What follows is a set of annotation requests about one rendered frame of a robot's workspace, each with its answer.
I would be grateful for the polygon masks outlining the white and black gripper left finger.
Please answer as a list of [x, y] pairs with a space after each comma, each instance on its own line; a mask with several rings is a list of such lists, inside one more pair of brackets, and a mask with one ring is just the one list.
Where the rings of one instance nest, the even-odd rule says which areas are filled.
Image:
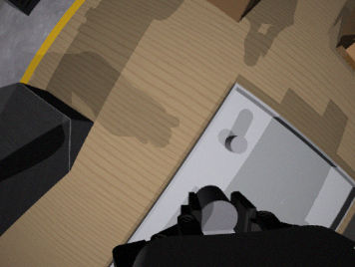
[[113, 249], [114, 267], [133, 267], [139, 252], [149, 242], [175, 235], [204, 235], [201, 230], [202, 210], [194, 192], [188, 193], [188, 205], [180, 206], [177, 224], [154, 234], [151, 240], [141, 240], [118, 245]]

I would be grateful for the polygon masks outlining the grey cylinder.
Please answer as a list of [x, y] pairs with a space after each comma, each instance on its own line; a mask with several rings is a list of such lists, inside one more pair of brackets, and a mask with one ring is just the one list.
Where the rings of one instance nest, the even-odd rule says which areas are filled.
[[202, 210], [201, 230], [209, 234], [227, 234], [237, 223], [237, 211], [223, 191], [214, 185], [197, 193]]
[[224, 142], [225, 148], [234, 153], [244, 153], [247, 150], [247, 140], [240, 135], [231, 135]]

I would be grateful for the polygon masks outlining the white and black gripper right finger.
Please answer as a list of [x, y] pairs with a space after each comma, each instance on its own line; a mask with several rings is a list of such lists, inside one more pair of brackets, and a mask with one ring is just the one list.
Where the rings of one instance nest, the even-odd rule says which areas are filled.
[[256, 207], [239, 191], [234, 191], [230, 195], [230, 202], [235, 207], [238, 215], [237, 223], [233, 228], [235, 233], [299, 226], [280, 222], [269, 211], [257, 212]]

